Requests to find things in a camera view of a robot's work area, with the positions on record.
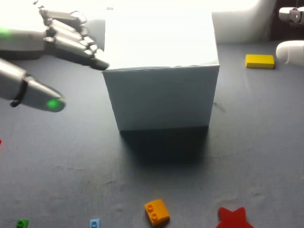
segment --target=robotic hand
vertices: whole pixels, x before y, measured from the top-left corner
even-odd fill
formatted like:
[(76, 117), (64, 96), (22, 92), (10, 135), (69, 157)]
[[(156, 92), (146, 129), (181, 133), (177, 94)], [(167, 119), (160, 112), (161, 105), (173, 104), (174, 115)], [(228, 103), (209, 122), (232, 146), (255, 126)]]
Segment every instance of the robotic hand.
[[(7, 1), (0, 8), (0, 56), (29, 56), (44, 53), (105, 70), (103, 51), (88, 35), (86, 18), (78, 11), (47, 9), (33, 4)], [(0, 97), (40, 110), (59, 112), (65, 107), (62, 95), (38, 82), (27, 71), (0, 58)]]
[[(304, 25), (304, 7), (281, 8), (279, 17), (282, 21)], [(304, 66), (304, 40), (286, 41), (276, 48), (276, 56), (287, 64)]]

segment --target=yellow rectangular block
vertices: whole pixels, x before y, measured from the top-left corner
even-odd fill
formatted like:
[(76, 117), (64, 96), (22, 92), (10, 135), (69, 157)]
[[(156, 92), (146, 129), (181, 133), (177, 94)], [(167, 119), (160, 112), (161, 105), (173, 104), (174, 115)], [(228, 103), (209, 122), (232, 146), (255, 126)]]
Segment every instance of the yellow rectangular block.
[(144, 205), (152, 226), (156, 226), (170, 218), (162, 199), (151, 201)]
[(270, 55), (246, 55), (246, 67), (272, 69), (275, 67), (275, 59)]

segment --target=gray table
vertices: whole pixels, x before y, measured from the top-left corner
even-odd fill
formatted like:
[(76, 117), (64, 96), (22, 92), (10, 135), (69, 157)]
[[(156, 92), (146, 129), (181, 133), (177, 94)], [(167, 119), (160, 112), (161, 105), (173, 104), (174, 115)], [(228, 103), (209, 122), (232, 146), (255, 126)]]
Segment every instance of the gray table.
[(256, 228), (304, 224), (304, 68), (246, 69), (277, 43), (219, 45), (209, 130), (120, 135), (102, 74), (44, 56), (18, 62), (67, 100), (53, 114), (0, 100), (0, 227), (149, 228), (162, 198), (167, 228), (215, 228), (219, 207)]

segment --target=box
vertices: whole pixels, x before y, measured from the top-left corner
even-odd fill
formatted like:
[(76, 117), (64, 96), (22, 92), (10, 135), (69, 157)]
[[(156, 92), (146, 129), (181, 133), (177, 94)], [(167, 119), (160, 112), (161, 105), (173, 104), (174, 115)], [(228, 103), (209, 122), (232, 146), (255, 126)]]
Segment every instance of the box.
[(210, 12), (109, 10), (104, 55), (120, 131), (209, 125), (219, 72)]

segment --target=red star-shaped block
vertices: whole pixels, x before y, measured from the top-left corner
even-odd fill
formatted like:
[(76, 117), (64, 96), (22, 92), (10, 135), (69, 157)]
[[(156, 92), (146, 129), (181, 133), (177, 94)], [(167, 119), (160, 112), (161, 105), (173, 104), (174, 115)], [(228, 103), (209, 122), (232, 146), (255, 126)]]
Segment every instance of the red star-shaped block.
[(221, 222), (216, 228), (254, 228), (246, 221), (245, 208), (239, 208), (235, 211), (219, 208), (218, 212)]

